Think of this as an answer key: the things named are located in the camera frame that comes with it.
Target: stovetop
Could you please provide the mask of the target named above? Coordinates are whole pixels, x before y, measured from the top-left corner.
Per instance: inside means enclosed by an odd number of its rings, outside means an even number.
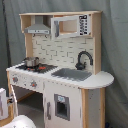
[[[47,64],[39,64],[34,67],[27,67],[26,65],[21,65],[16,68],[21,69],[21,70],[26,70],[29,72],[46,73],[54,68],[57,68],[57,66],[47,65]]]

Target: cabinet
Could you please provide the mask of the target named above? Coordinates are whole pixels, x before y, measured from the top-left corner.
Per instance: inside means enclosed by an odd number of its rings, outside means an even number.
[[[91,34],[91,15],[51,18],[52,39],[62,39]]]
[[[50,81],[45,85],[45,128],[82,128],[81,90]]]

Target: toy kitchen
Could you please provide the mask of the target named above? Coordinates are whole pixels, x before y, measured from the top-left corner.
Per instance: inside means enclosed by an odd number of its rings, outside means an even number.
[[[26,58],[7,69],[9,92],[13,86],[18,104],[12,105],[12,118],[14,108],[27,106],[40,111],[41,127],[105,128],[105,87],[114,78],[101,71],[101,12],[20,18]]]

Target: white tile backsplash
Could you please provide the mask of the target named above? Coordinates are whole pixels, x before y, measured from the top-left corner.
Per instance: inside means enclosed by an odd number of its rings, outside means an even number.
[[[32,42],[33,56],[38,56],[41,63],[75,68],[81,51],[87,51],[93,56],[93,38],[76,37],[53,41],[49,35],[34,35]],[[92,70],[86,55],[82,55],[81,62],[86,62],[86,70]]]

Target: handle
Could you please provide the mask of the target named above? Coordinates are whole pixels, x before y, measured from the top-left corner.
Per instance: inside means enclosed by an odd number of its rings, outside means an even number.
[[[1,116],[3,116],[3,108],[2,108],[1,96],[0,96],[0,113],[1,113]]]
[[[50,109],[50,102],[47,103],[47,117],[48,117],[48,120],[51,120],[51,115],[49,113],[49,109]]]
[[[55,37],[58,37],[59,36],[59,21],[54,21],[54,24],[56,26]]]

